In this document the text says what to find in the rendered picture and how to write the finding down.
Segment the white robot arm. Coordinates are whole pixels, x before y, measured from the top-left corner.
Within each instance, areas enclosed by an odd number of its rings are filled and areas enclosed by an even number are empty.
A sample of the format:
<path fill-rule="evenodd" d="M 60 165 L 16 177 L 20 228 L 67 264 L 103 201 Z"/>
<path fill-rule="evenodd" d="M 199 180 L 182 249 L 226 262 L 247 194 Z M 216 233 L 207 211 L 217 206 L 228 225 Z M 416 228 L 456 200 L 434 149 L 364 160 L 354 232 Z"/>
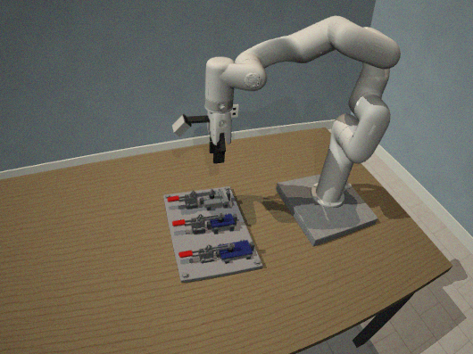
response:
<path fill-rule="evenodd" d="M 259 43 L 242 52 L 235 61 L 227 57 L 211 58 L 205 73 L 205 107 L 211 111 L 228 111 L 233 107 L 234 88 L 246 91 L 263 88 L 267 82 L 265 68 L 270 65 L 307 63 L 334 50 L 362 62 L 362 69 L 349 99 L 349 107 L 357 119 L 342 114 L 334 121 L 319 182 L 311 189 L 314 201 L 328 208 L 344 202 L 344 191 L 352 187 L 346 182 L 353 164 L 371 157 L 388 128 L 390 111 L 381 97 L 390 68 L 400 60 L 401 51 L 396 42 L 376 29 L 331 16 L 292 35 Z"/>

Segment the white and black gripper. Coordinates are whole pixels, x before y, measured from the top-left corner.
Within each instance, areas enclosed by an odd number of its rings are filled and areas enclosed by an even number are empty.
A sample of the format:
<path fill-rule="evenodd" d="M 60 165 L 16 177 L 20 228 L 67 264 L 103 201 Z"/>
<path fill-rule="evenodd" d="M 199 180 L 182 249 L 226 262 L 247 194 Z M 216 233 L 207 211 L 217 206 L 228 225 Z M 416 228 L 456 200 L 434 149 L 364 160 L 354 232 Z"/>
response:
<path fill-rule="evenodd" d="M 205 107 L 205 106 L 204 106 Z M 210 153 L 213 153 L 213 163 L 223 163 L 225 160 L 226 145 L 231 144 L 231 110 L 208 111 L 208 132 L 210 134 Z"/>

